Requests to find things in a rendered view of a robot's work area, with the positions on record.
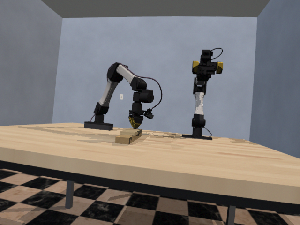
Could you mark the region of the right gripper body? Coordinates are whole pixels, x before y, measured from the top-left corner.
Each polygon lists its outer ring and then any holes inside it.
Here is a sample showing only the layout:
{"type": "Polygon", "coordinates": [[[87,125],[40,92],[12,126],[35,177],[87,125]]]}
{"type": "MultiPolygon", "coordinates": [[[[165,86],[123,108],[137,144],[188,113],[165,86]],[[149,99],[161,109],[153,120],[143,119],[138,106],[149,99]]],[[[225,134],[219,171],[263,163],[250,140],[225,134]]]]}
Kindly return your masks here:
{"type": "Polygon", "coordinates": [[[132,103],[132,110],[129,110],[129,117],[133,118],[135,124],[141,124],[143,121],[144,112],[142,112],[142,104],[141,103],[132,103]],[[130,115],[132,114],[132,115],[130,115]]]}

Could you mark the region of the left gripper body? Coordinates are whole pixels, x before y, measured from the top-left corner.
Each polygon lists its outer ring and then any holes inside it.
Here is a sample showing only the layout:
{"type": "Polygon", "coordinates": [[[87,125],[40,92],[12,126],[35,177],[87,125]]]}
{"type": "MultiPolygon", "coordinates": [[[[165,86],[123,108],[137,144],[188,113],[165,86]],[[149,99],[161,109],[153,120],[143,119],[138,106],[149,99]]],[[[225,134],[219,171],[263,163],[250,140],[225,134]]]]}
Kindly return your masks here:
{"type": "Polygon", "coordinates": [[[194,68],[192,69],[193,74],[203,76],[214,75],[215,71],[217,71],[217,62],[199,63],[197,72],[194,72],[194,68]]]}

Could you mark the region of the light wooden slat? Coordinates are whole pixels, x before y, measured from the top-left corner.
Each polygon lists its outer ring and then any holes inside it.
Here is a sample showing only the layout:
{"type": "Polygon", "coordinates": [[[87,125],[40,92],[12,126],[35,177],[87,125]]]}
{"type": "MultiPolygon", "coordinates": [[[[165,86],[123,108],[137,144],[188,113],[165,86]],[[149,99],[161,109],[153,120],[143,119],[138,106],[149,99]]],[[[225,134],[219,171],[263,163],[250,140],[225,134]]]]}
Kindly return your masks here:
{"type": "Polygon", "coordinates": [[[143,131],[142,129],[129,128],[129,129],[120,131],[120,135],[132,135],[132,136],[135,136],[135,135],[141,133],[142,131],[143,131]]]}

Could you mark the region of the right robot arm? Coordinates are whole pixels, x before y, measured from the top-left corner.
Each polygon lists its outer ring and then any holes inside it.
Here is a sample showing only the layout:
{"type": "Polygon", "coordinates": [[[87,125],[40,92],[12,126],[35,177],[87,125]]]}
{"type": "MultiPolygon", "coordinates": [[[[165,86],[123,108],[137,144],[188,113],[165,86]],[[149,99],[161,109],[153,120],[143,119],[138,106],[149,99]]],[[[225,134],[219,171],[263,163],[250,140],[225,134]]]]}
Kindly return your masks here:
{"type": "MultiPolygon", "coordinates": [[[[147,83],[140,77],[135,76],[133,73],[131,73],[120,63],[117,62],[114,63],[114,65],[109,69],[107,73],[107,77],[108,77],[107,86],[105,88],[105,91],[100,101],[97,102],[96,108],[94,110],[95,121],[94,122],[85,121],[84,123],[113,126],[113,124],[104,123],[104,114],[108,112],[109,103],[113,95],[113,92],[116,86],[118,85],[118,83],[120,83],[120,81],[122,81],[123,78],[125,78],[129,82],[130,86],[132,87],[132,90],[137,91],[134,92],[133,95],[134,103],[153,102],[154,100],[153,91],[147,90],[147,83]]],[[[151,113],[150,108],[147,109],[146,111],[142,110],[142,112],[145,112],[144,116],[149,119],[152,119],[154,116],[151,113]]]]}

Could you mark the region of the light wooden plank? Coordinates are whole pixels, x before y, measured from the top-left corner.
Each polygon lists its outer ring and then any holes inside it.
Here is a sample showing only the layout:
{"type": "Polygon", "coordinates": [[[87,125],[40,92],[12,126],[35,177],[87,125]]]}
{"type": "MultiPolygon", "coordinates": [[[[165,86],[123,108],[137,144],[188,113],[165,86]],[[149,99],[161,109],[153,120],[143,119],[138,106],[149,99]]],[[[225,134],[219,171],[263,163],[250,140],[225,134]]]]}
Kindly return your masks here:
{"type": "Polygon", "coordinates": [[[142,133],[139,133],[135,136],[132,135],[119,135],[115,137],[115,143],[121,143],[121,144],[130,144],[139,137],[142,136],[142,133]]]}

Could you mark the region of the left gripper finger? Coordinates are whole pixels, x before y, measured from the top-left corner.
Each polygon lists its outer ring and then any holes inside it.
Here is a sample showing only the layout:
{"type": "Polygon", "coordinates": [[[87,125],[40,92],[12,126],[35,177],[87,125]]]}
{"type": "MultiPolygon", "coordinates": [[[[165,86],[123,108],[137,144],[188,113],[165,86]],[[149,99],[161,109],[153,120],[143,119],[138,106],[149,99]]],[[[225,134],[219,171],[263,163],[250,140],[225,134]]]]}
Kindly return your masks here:
{"type": "Polygon", "coordinates": [[[199,62],[198,61],[193,61],[194,72],[197,72],[198,66],[199,66],[199,62]]]}
{"type": "Polygon", "coordinates": [[[223,69],[223,63],[222,62],[218,62],[217,63],[217,73],[221,73],[222,69],[223,69]]]}

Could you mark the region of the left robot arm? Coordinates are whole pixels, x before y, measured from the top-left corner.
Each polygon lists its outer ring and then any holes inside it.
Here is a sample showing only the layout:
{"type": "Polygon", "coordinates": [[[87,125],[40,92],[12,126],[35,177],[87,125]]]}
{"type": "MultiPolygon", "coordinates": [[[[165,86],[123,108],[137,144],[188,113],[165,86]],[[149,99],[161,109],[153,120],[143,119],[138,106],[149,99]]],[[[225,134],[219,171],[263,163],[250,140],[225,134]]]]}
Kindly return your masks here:
{"type": "MultiPolygon", "coordinates": [[[[210,50],[202,50],[200,63],[206,64],[207,62],[211,62],[211,56],[213,56],[213,52],[211,52],[210,50]]],[[[205,126],[206,123],[206,120],[204,119],[204,113],[203,113],[203,98],[204,95],[206,95],[206,85],[209,78],[211,78],[211,75],[208,76],[197,75],[197,77],[195,77],[194,79],[193,94],[195,95],[196,106],[195,106],[194,118],[192,118],[193,134],[192,135],[182,134],[183,137],[212,140],[212,137],[202,136],[202,128],[205,126]],[[202,87],[198,85],[202,85],[202,87]]]]}

